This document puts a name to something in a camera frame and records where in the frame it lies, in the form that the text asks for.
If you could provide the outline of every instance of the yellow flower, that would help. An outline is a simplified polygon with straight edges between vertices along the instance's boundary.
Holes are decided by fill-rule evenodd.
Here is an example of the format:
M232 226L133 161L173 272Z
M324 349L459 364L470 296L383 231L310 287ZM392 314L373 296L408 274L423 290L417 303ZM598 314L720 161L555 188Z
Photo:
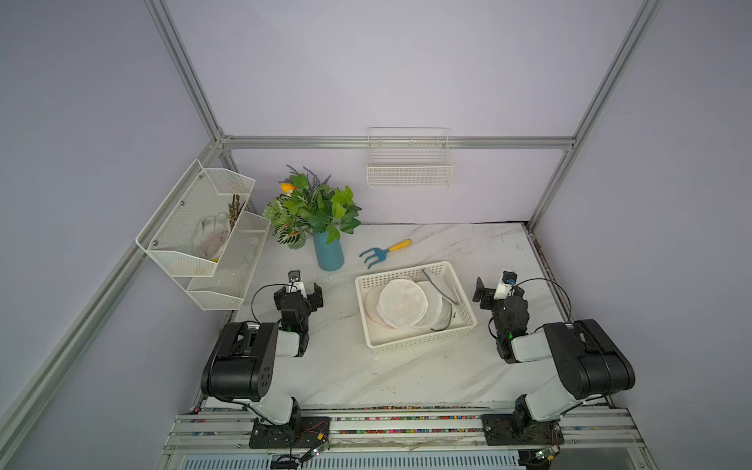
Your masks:
M290 193L291 193L292 191L294 191L294 190L297 190L297 189L298 189L298 188L294 187L294 186L293 186L292 184L290 184L290 183L282 183L282 184L280 185L280 187L282 188L282 192L283 192L283 193L285 193L285 194L287 194L288 196L290 195Z

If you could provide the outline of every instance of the yellow handle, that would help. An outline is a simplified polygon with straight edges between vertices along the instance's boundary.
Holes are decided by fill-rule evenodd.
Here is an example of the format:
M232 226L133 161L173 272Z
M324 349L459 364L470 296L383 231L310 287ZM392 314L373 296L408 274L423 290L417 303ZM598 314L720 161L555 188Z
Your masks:
M389 251L401 250L402 248L409 247L412 244L413 242L410 240L410 238L408 238L407 240L400 241L398 244L389 247Z

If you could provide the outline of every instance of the white work glove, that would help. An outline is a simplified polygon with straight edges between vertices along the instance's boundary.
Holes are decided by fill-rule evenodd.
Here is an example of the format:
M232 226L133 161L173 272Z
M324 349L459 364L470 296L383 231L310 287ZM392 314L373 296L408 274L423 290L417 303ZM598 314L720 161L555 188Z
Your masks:
M212 261L219 259L230 236L230 221L226 212L210 215L193 232L193 254Z

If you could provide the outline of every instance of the wall-mounted wire basket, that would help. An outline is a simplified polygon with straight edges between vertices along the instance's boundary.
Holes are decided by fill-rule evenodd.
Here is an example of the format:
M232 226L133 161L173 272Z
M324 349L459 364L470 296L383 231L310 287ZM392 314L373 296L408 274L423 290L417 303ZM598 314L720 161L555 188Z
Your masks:
M371 127L366 179L369 188L448 188L449 129Z
M198 160L186 174L195 176L167 219L155 232L150 231L154 226L150 220L136 244L173 279L191 277L187 287L185 282L176 283L203 310L240 308L271 224L250 212L255 180L224 168L204 168ZM200 256L194 247L197 225L207 217L231 212L233 196L239 198L238 218L224 248L216 259ZM171 193L164 204L174 197Z

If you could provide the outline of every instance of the black cable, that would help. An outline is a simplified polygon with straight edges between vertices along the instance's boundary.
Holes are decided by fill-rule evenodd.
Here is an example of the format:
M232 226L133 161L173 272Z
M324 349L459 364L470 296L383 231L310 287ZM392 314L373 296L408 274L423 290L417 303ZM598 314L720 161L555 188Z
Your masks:
M566 311L564 313L566 314L567 320L570 321L570 322L572 321L572 301L569 299L569 294L566 293L566 290L564 290L564 288L561 287L559 285L559 283L557 283L556 281L551 280L551 279L546 279L545 277L532 277L530 279L525 279L522 282L519 282L519 283L513 285L512 289L514 289L515 287L518 287L521 284L524 284L525 282L527 282L529 280L545 280L546 282L550 282L554 286L556 286L559 289L561 289L561 291L562 291L562 293L564 293L564 297L566 298L566 301L567 301L567 305L564 306L564 308L566 309Z
M488 332L491 333L491 337L493 339L499 339L499 337L498 336L494 336L493 332L491 331L491 322L493 322L493 317L491 317L490 319L488 319Z
M256 314L253 312L253 300L256 298L256 296L259 295L259 292L261 292L261 289L264 289L265 287L272 287L272 286L294 287L292 284L266 284L265 286L259 287L259 289L256 291L256 293L253 294L253 297L250 298L250 314L253 316L253 319L259 325L261 324L261 322L259 322L259 319L256 318Z
M525 467L542 467L542 466L548 465L549 462L548 460L539 460L536 462L534 460L518 459L517 463L519 463L520 465L524 465Z
M274 424L273 422L269 421L265 417L259 417L259 423L261 423L262 421L266 421L266 423L268 423L270 426L278 427L280 429L280 431L282 431L282 433L284 434L284 437L287 439L287 442L290 443L290 453L288 455L279 456L277 458L277 461L279 462L279 460L282 459L282 458L284 458L284 457L287 457L287 459L289 459L289 460L295 459L296 457L293 455L293 445L296 444L297 441L293 442L293 440L290 438L290 435L287 434L287 431L285 430L285 428L283 426L280 426L278 424Z

